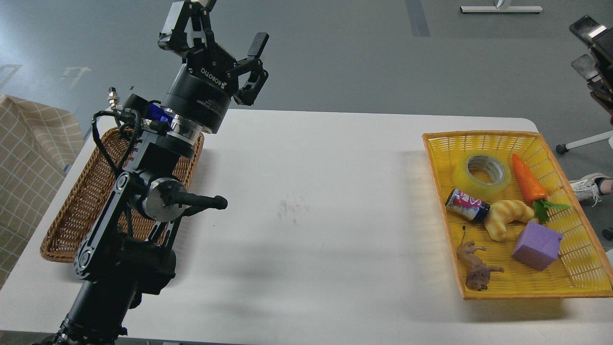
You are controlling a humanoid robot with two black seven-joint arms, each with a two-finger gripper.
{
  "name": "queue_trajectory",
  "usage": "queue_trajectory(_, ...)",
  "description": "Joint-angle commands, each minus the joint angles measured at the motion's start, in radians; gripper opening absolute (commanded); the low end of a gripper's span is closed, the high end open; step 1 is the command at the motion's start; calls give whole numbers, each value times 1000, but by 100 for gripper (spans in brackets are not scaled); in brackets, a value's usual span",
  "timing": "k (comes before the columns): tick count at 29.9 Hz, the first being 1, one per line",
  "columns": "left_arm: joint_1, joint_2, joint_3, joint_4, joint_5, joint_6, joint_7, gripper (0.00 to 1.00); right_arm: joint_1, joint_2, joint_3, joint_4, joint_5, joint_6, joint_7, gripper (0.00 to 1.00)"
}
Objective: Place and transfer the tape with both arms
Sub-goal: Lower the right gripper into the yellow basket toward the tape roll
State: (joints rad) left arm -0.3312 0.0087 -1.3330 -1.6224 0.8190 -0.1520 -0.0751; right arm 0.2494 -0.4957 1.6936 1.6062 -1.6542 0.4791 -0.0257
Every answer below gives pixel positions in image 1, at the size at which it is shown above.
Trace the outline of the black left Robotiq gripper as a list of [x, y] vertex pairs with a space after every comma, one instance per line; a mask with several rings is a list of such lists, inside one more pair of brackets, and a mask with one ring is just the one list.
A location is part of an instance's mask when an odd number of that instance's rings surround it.
[[[221, 127], [231, 96], [239, 105], [254, 105], [269, 77], [261, 55], [270, 38], [268, 33], [256, 33], [247, 57], [236, 61], [224, 48], [214, 46], [210, 12], [215, 4], [216, 0], [174, 2], [158, 39], [159, 48], [183, 58], [162, 107], [212, 134]], [[247, 81], [239, 88], [239, 76], [247, 73]]]

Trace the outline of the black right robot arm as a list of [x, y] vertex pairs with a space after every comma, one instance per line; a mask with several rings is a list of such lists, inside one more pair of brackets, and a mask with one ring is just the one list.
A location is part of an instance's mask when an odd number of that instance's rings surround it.
[[589, 50], [571, 66], [586, 81], [591, 98], [613, 115], [613, 29], [585, 15], [571, 24], [569, 30]]

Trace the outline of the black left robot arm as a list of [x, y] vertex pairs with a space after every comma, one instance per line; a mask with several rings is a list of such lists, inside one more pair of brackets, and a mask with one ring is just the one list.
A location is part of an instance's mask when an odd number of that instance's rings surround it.
[[227, 208], [222, 196], [190, 194], [173, 171], [180, 159], [192, 159], [203, 132], [217, 133], [231, 101], [254, 104], [269, 77], [261, 60], [269, 35], [256, 33], [247, 57], [235, 59], [216, 42], [215, 4], [171, 5], [158, 46], [182, 65], [162, 101], [132, 94], [120, 104], [111, 87], [109, 109], [92, 116], [92, 139], [114, 185], [75, 253], [79, 293], [42, 345], [113, 345], [127, 334], [127, 311], [175, 277], [172, 247], [182, 218]]

